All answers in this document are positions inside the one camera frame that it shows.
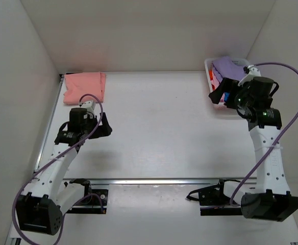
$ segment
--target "purple cable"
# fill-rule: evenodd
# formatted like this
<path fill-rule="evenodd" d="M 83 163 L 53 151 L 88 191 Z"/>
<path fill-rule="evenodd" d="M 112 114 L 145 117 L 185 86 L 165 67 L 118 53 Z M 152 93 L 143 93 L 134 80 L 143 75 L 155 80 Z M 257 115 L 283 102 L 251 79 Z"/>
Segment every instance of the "purple cable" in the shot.
<path fill-rule="evenodd" d="M 265 63 L 259 63 L 256 64 L 255 66 L 260 66 L 260 65 L 280 65 L 280 66 L 285 66 L 291 70 L 293 70 L 297 75 L 298 75 L 298 70 L 295 69 L 294 67 L 283 64 L 283 63 L 278 63 L 278 62 L 265 62 Z M 288 125 L 285 126 L 285 128 L 281 131 L 281 133 L 276 137 L 275 141 L 272 143 L 272 146 L 276 145 L 276 143 L 280 140 L 280 138 L 285 134 L 285 132 L 292 126 L 292 124 L 296 121 L 298 118 L 298 111 L 293 117 L 293 119 L 288 123 Z M 248 180 L 248 178 L 257 170 L 257 168 L 263 163 L 263 161 L 268 157 L 268 155 L 273 151 L 274 148 L 269 148 L 269 150 L 266 152 L 266 154 L 257 162 L 257 164 L 251 169 L 251 171 L 244 177 L 244 179 L 240 182 L 240 184 L 236 187 L 234 190 L 231 199 L 230 199 L 230 205 L 234 207 L 238 207 L 239 205 L 233 204 L 233 199 L 238 192 L 238 190 L 241 188 L 241 186 Z"/>
<path fill-rule="evenodd" d="M 102 119 L 103 119 L 103 112 L 104 112 L 104 109 L 103 109 L 103 105 L 101 104 L 100 100 L 94 96 L 93 94 L 84 94 L 83 96 L 81 96 L 80 98 L 80 102 L 81 100 L 85 97 L 85 96 L 91 96 L 93 97 L 99 104 L 100 106 L 100 110 L 101 110 L 101 113 L 100 113 L 100 117 L 99 117 L 99 120 L 98 120 L 98 123 L 97 125 L 93 128 L 93 130 L 87 135 L 87 137 L 85 137 L 84 139 L 80 140 L 78 143 L 72 145 L 70 148 L 66 149 L 65 151 L 63 151 L 61 154 L 59 154 L 57 157 L 55 157 L 53 160 L 51 160 L 49 163 L 47 163 L 44 167 L 42 167 L 41 169 L 39 169 L 36 173 L 33 174 L 33 176 L 28 180 L 26 181 L 23 186 L 20 188 L 20 190 L 17 192 L 16 196 L 15 196 L 15 199 L 13 201 L 13 205 L 12 205 L 12 221 L 13 221 L 13 226 L 14 228 L 16 229 L 16 232 L 20 235 L 20 237 L 28 242 L 29 244 L 31 245 L 39 245 L 33 241 L 31 241 L 30 239 L 28 239 L 24 234 L 23 232 L 21 231 L 20 227 L 18 226 L 18 223 L 17 223 L 17 220 L 16 220 L 16 216 L 15 216 L 15 209 L 16 209 L 16 203 L 17 203 L 17 199 L 18 197 L 21 195 L 21 193 L 23 192 L 24 188 L 38 175 L 40 174 L 42 171 L 44 171 L 45 169 L 47 169 L 49 166 L 51 166 L 54 162 L 56 162 L 57 159 L 61 158 L 62 156 L 64 156 L 67 152 L 69 152 L 70 150 L 72 150 L 73 148 L 75 148 L 76 146 L 78 146 L 79 144 L 83 144 L 88 138 L 90 138 L 90 136 L 97 130 L 97 128 L 99 127 L 99 124 L 101 123 Z M 76 203 L 82 201 L 83 199 L 85 198 L 88 198 L 89 196 L 91 196 L 92 194 L 90 195 L 87 195 L 83 198 L 81 198 L 80 200 L 78 200 Z M 101 208 L 103 210 L 103 204 L 101 202 L 101 199 L 99 198 L 100 200 L 100 204 L 101 204 Z M 63 232 L 63 223 L 62 223 L 62 226 L 61 226 L 61 229 L 60 229 L 60 233 L 58 235 L 58 238 L 57 240 L 55 241 L 54 245 L 56 245 L 59 240 L 61 239 L 61 236 L 62 236 L 62 232 Z"/>

